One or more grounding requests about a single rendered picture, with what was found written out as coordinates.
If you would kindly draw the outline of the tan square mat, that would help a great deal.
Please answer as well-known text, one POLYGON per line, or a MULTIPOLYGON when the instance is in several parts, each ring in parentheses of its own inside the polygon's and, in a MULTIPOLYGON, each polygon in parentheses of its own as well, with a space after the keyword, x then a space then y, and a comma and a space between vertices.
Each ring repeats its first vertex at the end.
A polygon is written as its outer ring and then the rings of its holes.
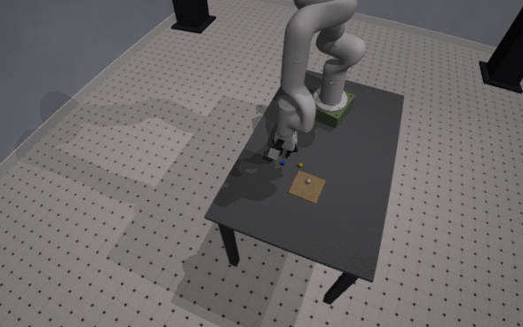
POLYGON ((298 171, 288 193, 309 202, 317 203, 325 181, 303 171, 298 171), (310 184, 306 183, 308 179, 311 180, 310 184))

